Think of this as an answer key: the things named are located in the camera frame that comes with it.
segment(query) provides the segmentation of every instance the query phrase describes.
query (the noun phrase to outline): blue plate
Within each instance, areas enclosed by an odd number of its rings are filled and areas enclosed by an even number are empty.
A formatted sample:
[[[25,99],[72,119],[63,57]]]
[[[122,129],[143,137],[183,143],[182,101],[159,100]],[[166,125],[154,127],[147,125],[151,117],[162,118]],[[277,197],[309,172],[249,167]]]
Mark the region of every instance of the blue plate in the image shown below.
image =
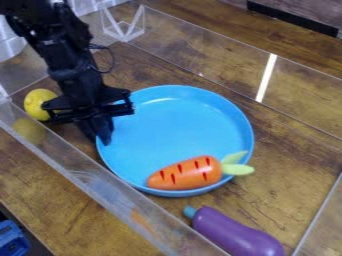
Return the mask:
[[[163,85],[132,93],[135,114],[114,118],[112,142],[96,140],[100,157],[112,172],[136,189],[166,197],[203,194],[222,186],[232,176],[223,176],[211,186],[180,191],[151,189],[148,176],[182,160],[200,155],[222,159],[254,149],[254,133],[239,108],[222,96],[203,89]]]

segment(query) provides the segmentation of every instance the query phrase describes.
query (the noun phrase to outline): black cable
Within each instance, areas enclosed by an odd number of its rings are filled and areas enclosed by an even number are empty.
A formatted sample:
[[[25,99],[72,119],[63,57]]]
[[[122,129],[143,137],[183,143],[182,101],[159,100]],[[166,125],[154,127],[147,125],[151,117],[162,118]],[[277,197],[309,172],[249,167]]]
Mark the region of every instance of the black cable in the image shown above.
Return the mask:
[[[92,44],[92,43],[90,44],[88,49],[90,50],[107,50],[110,52],[112,63],[111,63],[108,70],[99,70],[96,67],[94,67],[94,65],[90,65],[90,68],[102,74],[111,73],[114,70],[114,67],[115,67],[115,56],[114,56],[112,50],[107,46]]]

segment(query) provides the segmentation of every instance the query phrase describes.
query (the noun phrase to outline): black robotic arm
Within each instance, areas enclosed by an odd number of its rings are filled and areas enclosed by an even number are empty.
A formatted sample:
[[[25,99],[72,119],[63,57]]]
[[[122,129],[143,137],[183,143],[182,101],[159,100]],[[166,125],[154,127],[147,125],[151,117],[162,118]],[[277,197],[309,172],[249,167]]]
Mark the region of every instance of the black robotic arm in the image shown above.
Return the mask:
[[[41,106],[49,113],[48,122],[74,122],[91,140],[99,136],[108,145],[112,116],[132,114],[134,109],[130,91],[103,83],[90,51],[88,25],[75,16],[67,0],[0,0],[0,15],[44,59],[61,89],[63,95]]]

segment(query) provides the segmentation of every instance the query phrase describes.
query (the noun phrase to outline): orange carrot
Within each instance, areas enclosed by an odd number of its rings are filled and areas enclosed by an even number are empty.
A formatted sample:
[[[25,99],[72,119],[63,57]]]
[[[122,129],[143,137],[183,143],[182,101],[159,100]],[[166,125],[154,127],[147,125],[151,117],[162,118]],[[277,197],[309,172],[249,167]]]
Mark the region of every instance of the orange carrot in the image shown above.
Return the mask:
[[[235,164],[246,153],[228,155],[222,162],[204,155],[172,164],[148,177],[147,186],[163,190],[186,190],[215,184],[223,174],[250,174],[254,172],[253,167]]]

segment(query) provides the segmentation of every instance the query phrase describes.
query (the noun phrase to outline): purple eggplant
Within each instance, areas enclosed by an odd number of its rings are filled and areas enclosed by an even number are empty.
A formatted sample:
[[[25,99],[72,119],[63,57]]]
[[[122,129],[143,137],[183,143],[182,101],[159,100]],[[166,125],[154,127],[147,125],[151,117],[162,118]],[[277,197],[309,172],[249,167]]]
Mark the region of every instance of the purple eggplant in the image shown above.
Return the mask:
[[[234,256],[283,256],[279,241],[223,215],[211,207],[199,210],[187,206],[184,215],[192,220],[192,228]]]

